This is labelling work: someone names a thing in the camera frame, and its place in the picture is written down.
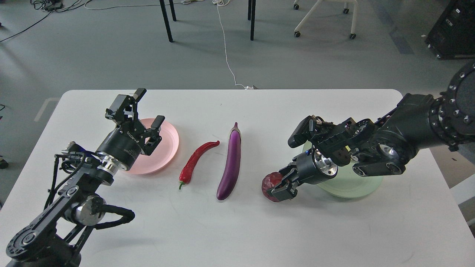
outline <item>black table leg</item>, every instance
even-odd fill
[[[171,17],[173,21],[177,21],[177,17],[175,16],[175,7],[173,6],[173,0],[170,0],[170,9],[171,9]]]
[[[252,1],[251,7],[251,41],[254,41],[254,20],[256,19],[256,0]]]
[[[170,23],[168,22],[167,10],[165,9],[165,0],[160,0],[161,12],[163,14],[163,20],[165,21],[165,28],[167,29],[168,41],[173,42],[171,37]]]
[[[249,0],[249,3],[247,4],[247,20],[251,20],[251,5],[252,0]]]

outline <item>red chili pepper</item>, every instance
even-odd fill
[[[204,143],[197,150],[195,150],[195,152],[193,152],[190,159],[188,160],[185,167],[183,167],[183,170],[180,173],[180,178],[179,178],[180,187],[178,189],[181,189],[182,185],[188,184],[191,181],[191,175],[193,174],[193,169],[195,169],[196,163],[198,162],[198,159],[200,159],[201,155],[204,154],[204,152],[208,151],[209,149],[216,147],[218,145],[219,145],[219,141]]]

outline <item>pink plate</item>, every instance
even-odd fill
[[[140,120],[145,128],[150,128],[154,118]],[[139,155],[132,168],[131,174],[148,174],[163,168],[178,150],[178,132],[169,122],[161,124],[160,136],[162,140],[150,156]]]

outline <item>red vegetable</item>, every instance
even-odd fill
[[[221,182],[219,182],[218,192],[216,192],[218,200],[225,200],[231,194],[238,181],[239,168],[241,166],[241,132],[237,126],[238,123],[235,123],[229,134],[226,166],[224,167]]]
[[[262,180],[262,193],[266,198],[273,202],[280,202],[280,200],[278,200],[276,197],[269,196],[269,194],[267,194],[267,190],[279,184],[280,181],[282,181],[282,174],[280,172],[270,173]]]
[[[200,159],[201,155],[218,145],[219,141],[204,143],[197,150],[195,150],[195,152],[193,152],[185,167],[183,167],[183,170],[181,170],[180,178],[178,179],[180,181],[180,187],[178,189],[181,189],[182,185],[190,183],[191,175],[193,174],[193,170],[195,169],[196,163],[198,162],[198,159]]]

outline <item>red fruit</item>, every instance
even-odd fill
[[[276,186],[281,181],[282,174],[280,172],[273,172],[264,177],[264,179],[262,180],[262,193],[264,194],[264,196],[273,202],[280,202],[280,200],[278,200],[276,197],[269,196],[266,191],[269,188]]]

